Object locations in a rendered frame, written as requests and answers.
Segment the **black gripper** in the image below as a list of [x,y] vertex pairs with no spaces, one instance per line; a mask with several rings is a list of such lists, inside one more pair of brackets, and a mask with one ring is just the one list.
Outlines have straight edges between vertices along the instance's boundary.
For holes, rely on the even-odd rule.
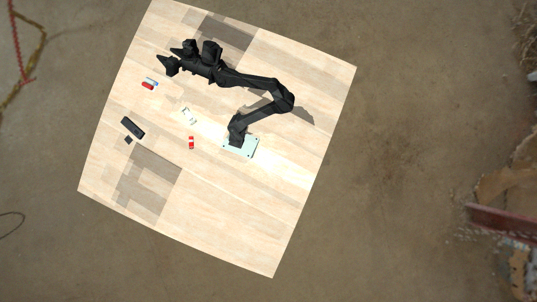
[[182,67],[182,71],[188,70],[188,71],[192,72],[192,75],[197,74],[197,68],[198,68],[200,62],[202,61],[201,57],[196,57],[197,60],[188,61],[188,60],[183,59],[183,55],[185,55],[185,54],[184,54],[182,48],[179,49],[179,48],[172,48],[171,47],[170,51],[172,53],[176,54],[176,56],[178,56],[179,58],[181,58],[181,60],[178,60],[176,57],[173,57],[173,56],[166,57],[166,56],[162,56],[162,55],[159,55],[159,54],[156,55],[156,58],[166,68],[166,75],[167,76],[173,77],[174,75],[179,73],[179,68],[180,67]]

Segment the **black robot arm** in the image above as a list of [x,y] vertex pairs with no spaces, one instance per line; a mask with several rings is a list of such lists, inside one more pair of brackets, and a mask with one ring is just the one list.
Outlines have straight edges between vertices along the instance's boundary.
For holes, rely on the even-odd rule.
[[[197,60],[201,57],[197,68],[197,74],[209,79],[208,85],[216,83],[221,88],[231,88],[235,86],[250,87],[260,90],[267,90],[273,97],[273,101],[265,106],[258,108],[246,115],[233,115],[227,126],[230,133],[229,145],[242,148],[247,125],[257,122],[272,114],[285,114],[293,110],[295,96],[292,92],[283,86],[277,78],[269,78],[258,75],[239,73],[238,71],[227,67],[225,61],[220,59],[223,48],[214,41],[203,41],[202,53],[198,54],[197,43],[195,39],[186,39],[182,42],[184,60]],[[220,68],[220,71],[218,69]]]

